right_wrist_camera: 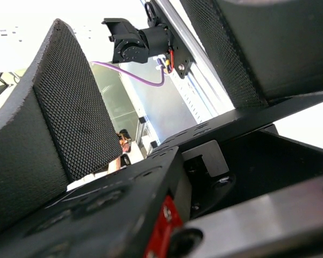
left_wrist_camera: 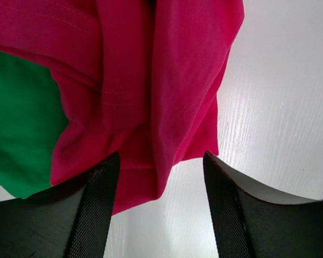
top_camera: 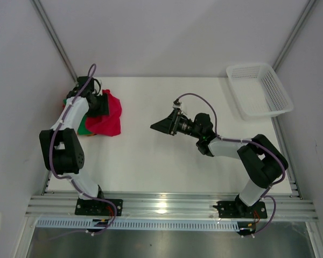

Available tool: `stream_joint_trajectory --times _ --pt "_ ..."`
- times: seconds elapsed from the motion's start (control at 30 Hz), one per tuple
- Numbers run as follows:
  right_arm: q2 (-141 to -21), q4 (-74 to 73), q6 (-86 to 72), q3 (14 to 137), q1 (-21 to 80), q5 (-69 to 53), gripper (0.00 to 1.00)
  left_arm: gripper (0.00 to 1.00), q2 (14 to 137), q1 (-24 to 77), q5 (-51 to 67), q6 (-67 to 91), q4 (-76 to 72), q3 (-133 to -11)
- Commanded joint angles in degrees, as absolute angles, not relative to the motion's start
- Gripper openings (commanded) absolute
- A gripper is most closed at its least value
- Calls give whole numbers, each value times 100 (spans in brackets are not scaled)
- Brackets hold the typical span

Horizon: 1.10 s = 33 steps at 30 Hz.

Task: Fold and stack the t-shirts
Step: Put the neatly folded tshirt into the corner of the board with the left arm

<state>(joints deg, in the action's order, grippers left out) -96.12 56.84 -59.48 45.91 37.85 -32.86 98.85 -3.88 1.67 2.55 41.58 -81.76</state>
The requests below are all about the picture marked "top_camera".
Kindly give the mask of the crimson t shirt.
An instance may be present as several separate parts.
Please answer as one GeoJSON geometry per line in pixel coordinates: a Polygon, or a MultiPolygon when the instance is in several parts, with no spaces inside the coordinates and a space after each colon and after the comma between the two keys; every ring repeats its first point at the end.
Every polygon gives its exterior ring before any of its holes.
{"type": "Polygon", "coordinates": [[[109,89],[102,90],[102,95],[107,96],[109,114],[98,117],[87,117],[85,127],[93,134],[114,137],[121,133],[121,102],[111,94],[109,89]]]}

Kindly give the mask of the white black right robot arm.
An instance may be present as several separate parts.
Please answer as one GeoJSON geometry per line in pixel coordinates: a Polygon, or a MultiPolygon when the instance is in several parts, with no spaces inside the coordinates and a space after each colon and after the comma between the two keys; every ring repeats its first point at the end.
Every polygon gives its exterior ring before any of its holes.
{"type": "Polygon", "coordinates": [[[273,183],[285,176],[289,164],[278,149],[263,135],[250,140],[220,139],[213,130],[210,116],[198,113],[194,120],[187,118],[180,109],[150,126],[168,134],[182,133],[196,138],[198,151],[209,157],[230,157],[242,162],[249,180],[234,200],[234,209],[241,217],[253,213],[255,205],[273,183]]]}

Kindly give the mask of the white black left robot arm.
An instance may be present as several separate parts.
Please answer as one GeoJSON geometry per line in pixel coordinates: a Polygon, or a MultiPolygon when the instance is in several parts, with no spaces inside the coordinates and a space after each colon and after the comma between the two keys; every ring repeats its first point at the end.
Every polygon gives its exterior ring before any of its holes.
{"type": "Polygon", "coordinates": [[[44,164],[55,178],[68,180],[79,194],[89,200],[87,209],[92,214],[102,214],[106,209],[101,187],[83,170],[85,154],[77,132],[84,117],[99,118],[109,114],[107,94],[96,90],[98,79],[78,77],[76,86],[67,94],[65,107],[57,122],[39,134],[44,164]]]}

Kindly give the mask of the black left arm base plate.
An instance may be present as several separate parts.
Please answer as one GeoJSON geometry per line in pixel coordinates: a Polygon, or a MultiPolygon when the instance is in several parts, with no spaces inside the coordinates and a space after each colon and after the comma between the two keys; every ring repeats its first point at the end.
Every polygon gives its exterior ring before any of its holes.
{"type": "MultiPolygon", "coordinates": [[[[117,216],[121,216],[123,210],[123,200],[122,199],[108,199],[112,202],[116,208],[117,216]]],[[[83,200],[78,199],[75,207],[75,215],[77,216],[113,216],[115,214],[114,208],[111,204],[101,202],[98,200],[83,200]]]]}

